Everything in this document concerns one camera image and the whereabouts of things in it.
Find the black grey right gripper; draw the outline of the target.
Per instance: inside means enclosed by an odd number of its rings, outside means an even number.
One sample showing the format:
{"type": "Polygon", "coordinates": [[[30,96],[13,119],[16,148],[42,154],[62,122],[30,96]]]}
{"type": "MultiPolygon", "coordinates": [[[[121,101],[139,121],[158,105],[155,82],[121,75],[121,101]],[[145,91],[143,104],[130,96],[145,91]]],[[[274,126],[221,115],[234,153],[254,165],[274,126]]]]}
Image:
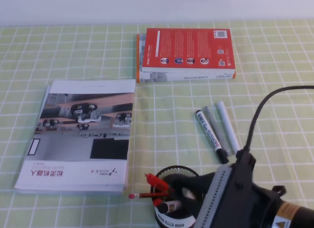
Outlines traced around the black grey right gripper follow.
{"type": "Polygon", "coordinates": [[[274,186],[268,190],[255,185],[254,166],[253,162],[237,162],[202,176],[172,175],[171,195],[182,198],[183,189],[187,189],[201,201],[207,193],[196,228],[269,228],[286,189],[274,186]]]}

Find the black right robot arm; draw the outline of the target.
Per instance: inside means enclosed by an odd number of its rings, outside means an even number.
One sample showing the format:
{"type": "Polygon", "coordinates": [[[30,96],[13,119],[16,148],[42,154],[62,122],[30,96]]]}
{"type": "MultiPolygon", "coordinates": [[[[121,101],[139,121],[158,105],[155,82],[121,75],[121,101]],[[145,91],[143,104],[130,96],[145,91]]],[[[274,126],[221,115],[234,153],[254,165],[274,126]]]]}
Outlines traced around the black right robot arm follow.
{"type": "Polygon", "coordinates": [[[174,176],[171,195],[194,216],[196,228],[312,228],[314,211],[282,200],[284,186],[252,181],[254,163],[222,165],[198,177],[174,176]]]}

